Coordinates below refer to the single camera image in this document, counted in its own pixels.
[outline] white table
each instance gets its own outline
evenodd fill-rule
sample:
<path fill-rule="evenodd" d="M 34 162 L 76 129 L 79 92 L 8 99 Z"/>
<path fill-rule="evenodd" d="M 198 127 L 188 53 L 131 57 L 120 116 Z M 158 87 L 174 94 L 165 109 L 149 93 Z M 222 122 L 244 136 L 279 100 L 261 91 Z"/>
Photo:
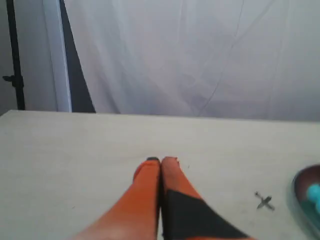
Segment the white table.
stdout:
<path fill-rule="evenodd" d="M 178 156 L 238 228 L 259 240 L 307 240 L 287 190 L 320 162 L 319 143 L 316 123 L 10 111 L 0 117 L 0 239 L 63 240 L 108 210 L 146 157 Z M 257 210 L 255 191 L 272 196 L 274 212 Z"/>

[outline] black tape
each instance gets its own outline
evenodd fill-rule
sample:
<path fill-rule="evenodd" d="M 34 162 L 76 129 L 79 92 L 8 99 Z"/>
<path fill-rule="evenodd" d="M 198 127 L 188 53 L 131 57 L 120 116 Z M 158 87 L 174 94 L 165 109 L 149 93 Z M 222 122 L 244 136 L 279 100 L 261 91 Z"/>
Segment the black tape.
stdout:
<path fill-rule="evenodd" d="M 165 240 L 192 237 L 248 238 L 246 234 L 215 213 L 202 199 L 168 190 L 162 203 Z"/>

